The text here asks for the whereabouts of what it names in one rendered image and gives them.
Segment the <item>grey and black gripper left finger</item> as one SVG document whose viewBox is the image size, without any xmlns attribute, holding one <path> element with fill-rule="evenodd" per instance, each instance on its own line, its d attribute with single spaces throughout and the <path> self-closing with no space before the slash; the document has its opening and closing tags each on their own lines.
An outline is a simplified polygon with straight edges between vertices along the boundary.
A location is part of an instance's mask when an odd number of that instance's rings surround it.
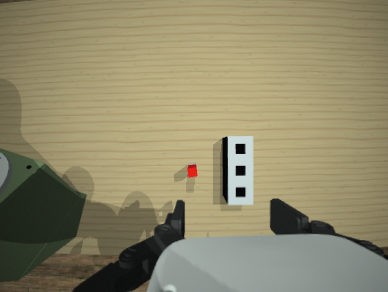
<svg viewBox="0 0 388 292">
<path fill-rule="evenodd" d="M 173 215 L 172 215 L 173 214 Z M 162 252 L 185 235 L 185 201 L 177 200 L 173 213 L 154 235 L 123 250 L 119 260 L 110 263 L 80 283 L 72 292 L 130 292 L 151 279 Z"/>
</svg>

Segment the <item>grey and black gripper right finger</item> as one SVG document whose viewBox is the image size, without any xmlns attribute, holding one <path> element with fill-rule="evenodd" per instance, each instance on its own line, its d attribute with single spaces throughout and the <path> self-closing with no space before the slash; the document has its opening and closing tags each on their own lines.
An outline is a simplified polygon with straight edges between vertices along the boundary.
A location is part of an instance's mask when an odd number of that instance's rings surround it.
<svg viewBox="0 0 388 292">
<path fill-rule="evenodd" d="M 388 255 L 384 254 L 384 251 L 372 242 L 337 234 L 330 224 L 322 221 L 314 220 L 309 222 L 308 216 L 278 198 L 270 201 L 270 228 L 275 235 L 324 234 L 343 237 L 388 260 Z"/>
</svg>

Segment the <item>red square pin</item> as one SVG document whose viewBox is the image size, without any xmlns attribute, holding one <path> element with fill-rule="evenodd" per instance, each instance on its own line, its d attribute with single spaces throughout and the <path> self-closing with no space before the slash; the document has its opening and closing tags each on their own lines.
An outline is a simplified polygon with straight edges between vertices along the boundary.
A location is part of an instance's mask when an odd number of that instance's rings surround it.
<svg viewBox="0 0 388 292">
<path fill-rule="evenodd" d="M 187 169 L 188 169 L 188 177 L 195 177 L 195 176 L 197 176 L 196 163 L 189 163 Z"/>
</svg>

